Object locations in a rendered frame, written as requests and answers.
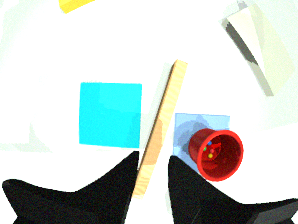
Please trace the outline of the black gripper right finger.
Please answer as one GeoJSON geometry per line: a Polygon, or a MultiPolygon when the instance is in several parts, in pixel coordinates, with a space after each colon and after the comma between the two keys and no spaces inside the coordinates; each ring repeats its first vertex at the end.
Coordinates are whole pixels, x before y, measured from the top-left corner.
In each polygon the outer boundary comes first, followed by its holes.
{"type": "Polygon", "coordinates": [[[168,188],[174,224],[275,224],[293,218],[298,198],[241,204],[206,181],[176,155],[170,155],[168,188]]]}

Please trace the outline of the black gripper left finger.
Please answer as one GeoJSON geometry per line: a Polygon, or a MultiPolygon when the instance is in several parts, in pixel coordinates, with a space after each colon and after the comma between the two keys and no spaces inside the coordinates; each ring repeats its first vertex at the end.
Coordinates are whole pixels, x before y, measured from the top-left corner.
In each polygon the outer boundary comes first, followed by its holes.
{"type": "Polygon", "coordinates": [[[13,212],[36,224],[125,224],[140,153],[133,151],[93,183],[74,192],[41,188],[20,179],[5,180],[1,188],[13,212]]]}

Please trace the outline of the red cup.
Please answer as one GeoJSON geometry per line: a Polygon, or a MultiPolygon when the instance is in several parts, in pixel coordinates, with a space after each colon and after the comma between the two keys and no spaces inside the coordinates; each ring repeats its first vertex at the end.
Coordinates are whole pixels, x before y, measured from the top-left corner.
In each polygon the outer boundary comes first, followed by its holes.
{"type": "Polygon", "coordinates": [[[190,139],[189,157],[197,164],[198,172],[204,179],[222,181],[229,179],[241,167],[243,144],[237,133],[229,129],[200,129],[190,139]],[[208,145],[209,141],[212,141],[212,145],[208,145]],[[209,157],[212,148],[213,157],[209,157]]]}

